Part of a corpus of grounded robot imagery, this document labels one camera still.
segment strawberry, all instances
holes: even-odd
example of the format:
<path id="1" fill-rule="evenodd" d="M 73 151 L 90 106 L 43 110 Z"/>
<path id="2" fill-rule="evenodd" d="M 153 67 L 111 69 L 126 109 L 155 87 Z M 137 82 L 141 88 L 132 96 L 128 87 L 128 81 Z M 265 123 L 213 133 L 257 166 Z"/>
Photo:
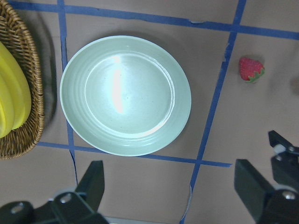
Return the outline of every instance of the strawberry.
<path id="1" fill-rule="evenodd" d="M 265 73 L 263 64 L 259 61 L 242 57 L 239 61 L 241 78 L 247 83 L 255 82 L 259 77 Z"/>

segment metal bolt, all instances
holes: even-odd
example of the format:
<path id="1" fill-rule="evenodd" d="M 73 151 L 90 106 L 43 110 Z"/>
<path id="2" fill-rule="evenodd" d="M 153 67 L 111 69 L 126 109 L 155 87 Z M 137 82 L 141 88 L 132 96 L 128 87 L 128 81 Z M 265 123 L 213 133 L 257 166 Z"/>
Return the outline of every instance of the metal bolt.
<path id="1" fill-rule="evenodd" d="M 63 196 L 63 197 L 60 199 L 60 202 L 64 204 L 64 203 L 69 202 L 70 200 L 71 200 L 71 194 L 68 193 L 67 195 Z"/>
<path id="2" fill-rule="evenodd" d="M 289 190 L 285 190 L 284 192 L 282 192 L 282 195 L 287 200 L 294 200 L 296 198 L 295 194 Z"/>
<path id="3" fill-rule="evenodd" d="M 18 203 L 18 205 L 14 206 L 10 212 L 15 214 L 15 213 L 18 213 L 19 211 L 22 211 L 24 208 L 24 204 L 22 202 Z"/>
<path id="4" fill-rule="evenodd" d="M 277 160 L 279 160 L 279 161 L 282 161 L 282 157 L 281 157 L 281 156 L 279 156 L 279 155 L 278 155 L 278 156 L 276 156 L 275 158 L 276 158 Z"/>

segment basket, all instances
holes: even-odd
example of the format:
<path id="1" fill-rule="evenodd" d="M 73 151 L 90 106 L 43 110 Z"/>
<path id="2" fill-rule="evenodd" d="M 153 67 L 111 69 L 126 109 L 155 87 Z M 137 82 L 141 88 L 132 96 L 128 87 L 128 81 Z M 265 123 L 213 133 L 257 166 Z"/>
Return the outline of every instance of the basket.
<path id="1" fill-rule="evenodd" d="M 0 139 L 0 160 L 7 160 L 29 152 L 38 143 L 43 133 L 44 108 L 36 46 L 26 25 L 6 0 L 0 0 L 0 41 L 22 68 L 32 101 L 27 121 Z"/>

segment yellow banana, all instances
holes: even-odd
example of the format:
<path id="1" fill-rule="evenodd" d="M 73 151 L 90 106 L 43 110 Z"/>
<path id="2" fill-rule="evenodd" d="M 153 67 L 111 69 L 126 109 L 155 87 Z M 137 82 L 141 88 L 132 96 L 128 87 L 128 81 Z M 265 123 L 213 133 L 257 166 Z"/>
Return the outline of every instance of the yellow banana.
<path id="1" fill-rule="evenodd" d="M 30 114 L 30 90 L 28 82 L 19 64 L 1 42 L 0 71 L 13 101 L 14 125 L 12 129 L 16 129 L 27 120 Z"/>
<path id="2" fill-rule="evenodd" d="M 8 87 L 0 73 L 0 138 L 7 135 L 14 124 L 14 106 Z"/>

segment light green plate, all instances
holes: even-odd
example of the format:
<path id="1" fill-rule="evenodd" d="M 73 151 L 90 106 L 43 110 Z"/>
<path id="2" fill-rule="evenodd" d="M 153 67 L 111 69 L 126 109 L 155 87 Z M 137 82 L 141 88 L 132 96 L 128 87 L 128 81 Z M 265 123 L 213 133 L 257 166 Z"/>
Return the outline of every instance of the light green plate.
<path id="1" fill-rule="evenodd" d="M 107 153 L 138 156 L 171 143 L 191 108 L 187 78 L 164 49 L 132 36 L 96 40 L 66 66 L 60 99 L 75 132 Z"/>

